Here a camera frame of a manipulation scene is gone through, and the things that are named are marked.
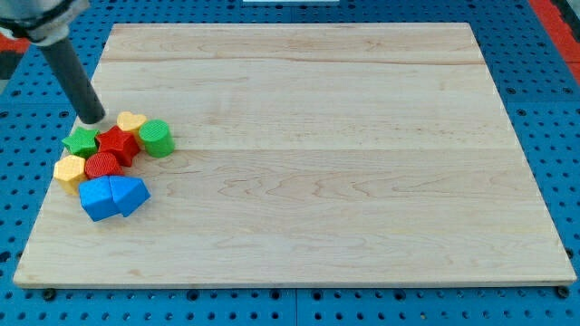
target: blue pegboard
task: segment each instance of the blue pegboard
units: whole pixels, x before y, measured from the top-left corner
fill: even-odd
[[[576,271],[580,271],[580,90],[526,1],[342,0],[242,6],[241,0],[93,0],[71,38],[92,75],[115,23],[469,22]],[[0,96],[0,324],[579,323],[580,287],[24,291],[12,276],[39,213],[68,100],[31,48]]]

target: red block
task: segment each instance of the red block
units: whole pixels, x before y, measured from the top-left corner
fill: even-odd
[[[113,126],[109,131],[97,136],[99,152],[109,152],[117,158],[124,167],[133,165],[133,158],[141,149],[133,134]]]
[[[108,152],[97,153],[87,159],[84,165],[84,173],[89,179],[124,175],[117,158]]]

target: toy block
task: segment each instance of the toy block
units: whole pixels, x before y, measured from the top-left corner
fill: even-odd
[[[117,126],[123,131],[130,132],[138,144],[143,141],[139,136],[139,129],[147,122],[147,117],[144,114],[133,114],[129,111],[123,111],[117,116]]]
[[[112,200],[127,217],[151,197],[145,183],[138,177],[110,177]]]
[[[141,126],[139,136],[145,150],[154,158],[164,158],[175,149],[169,126],[163,120],[149,120]]]
[[[124,175],[117,158],[109,152],[99,152],[87,159],[84,166],[84,173],[89,179],[102,176]]]
[[[112,200],[109,176],[81,183],[79,192],[81,206],[94,222],[120,213],[119,208]]]
[[[119,126],[113,126],[109,131],[97,136],[100,152],[109,152],[117,158],[124,167],[133,165],[133,158],[141,149],[130,132],[123,131]]]
[[[64,192],[79,195],[79,184],[87,179],[84,174],[85,159],[69,155],[54,164],[54,179],[58,181]]]
[[[96,129],[77,127],[71,136],[63,139],[63,144],[69,153],[81,158],[89,158],[98,150],[94,140],[98,134],[99,131]]]

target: yellow block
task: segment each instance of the yellow block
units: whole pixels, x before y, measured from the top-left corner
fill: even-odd
[[[133,114],[129,111],[123,111],[117,116],[117,126],[123,131],[132,133],[140,145],[143,144],[143,141],[139,136],[139,129],[145,122],[147,122],[147,117],[144,114]]]
[[[67,194],[79,196],[79,185],[87,180],[84,174],[84,163],[84,158],[69,155],[54,165],[54,179]]]

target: heart-shaped block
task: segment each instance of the heart-shaped block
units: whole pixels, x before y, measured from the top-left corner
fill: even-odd
[[[117,116],[117,126],[123,131],[128,131],[133,134],[135,140],[142,144],[139,137],[139,129],[147,122],[147,117],[144,114],[133,114],[130,111],[123,111]]]

